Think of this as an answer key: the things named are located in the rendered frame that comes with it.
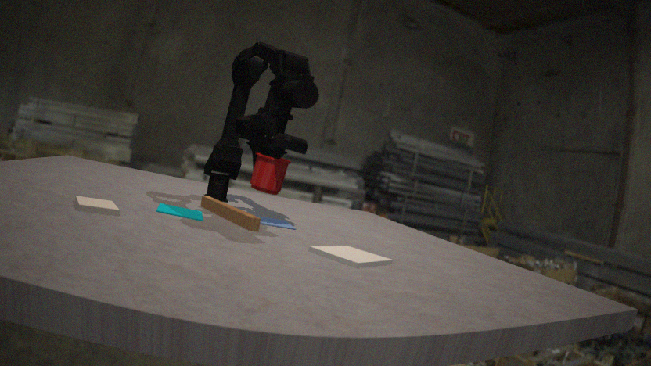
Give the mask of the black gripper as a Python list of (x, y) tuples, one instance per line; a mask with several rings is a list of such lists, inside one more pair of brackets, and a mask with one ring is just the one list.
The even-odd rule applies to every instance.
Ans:
[(240, 133), (237, 134), (235, 129), (233, 135), (237, 138), (249, 140), (246, 143), (252, 150), (254, 164), (257, 158), (256, 153), (277, 159), (280, 159), (284, 154), (288, 153), (285, 152), (286, 149), (306, 154), (308, 144), (305, 140), (284, 133), (287, 121), (293, 120), (293, 115), (290, 115), (290, 109), (276, 104), (265, 103), (263, 114), (266, 114), (267, 109), (273, 113), (271, 134), (265, 134), (264, 131), (257, 131), (251, 135), (242, 135)]

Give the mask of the tan wooden bar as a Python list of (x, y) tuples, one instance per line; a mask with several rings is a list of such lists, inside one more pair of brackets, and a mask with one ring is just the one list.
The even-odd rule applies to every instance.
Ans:
[(202, 196), (201, 207), (237, 224), (238, 226), (248, 231), (259, 231), (261, 221), (259, 217), (211, 198), (210, 196)]

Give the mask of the red cup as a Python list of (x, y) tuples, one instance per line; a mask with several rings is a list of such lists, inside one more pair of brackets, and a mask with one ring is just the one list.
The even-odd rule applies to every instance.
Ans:
[(257, 158), (251, 178), (252, 188), (258, 191), (278, 195), (282, 190), (282, 182), (285, 177), (289, 160), (271, 158), (256, 152)]

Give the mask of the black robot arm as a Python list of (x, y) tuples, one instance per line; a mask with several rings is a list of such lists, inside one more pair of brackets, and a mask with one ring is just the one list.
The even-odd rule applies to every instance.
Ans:
[(267, 109), (266, 114), (263, 114), (262, 108), (256, 114), (244, 116), (250, 89), (267, 70), (268, 63), (276, 78), (269, 83), (271, 87), (266, 103), (289, 109), (308, 109), (318, 101), (317, 85), (313, 82), (314, 77), (311, 76), (306, 56), (279, 50), (261, 41), (242, 50), (232, 63), (234, 88), (221, 140), (215, 144), (204, 166), (203, 173), (210, 176), (205, 196), (228, 203), (226, 196), (229, 180), (236, 180), (242, 165), (243, 149), (240, 147), (239, 138), (233, 136), (235, 129), (237, 134), (242, 135), (251, 135), (257, 131), (272, 133), (271, 110)]

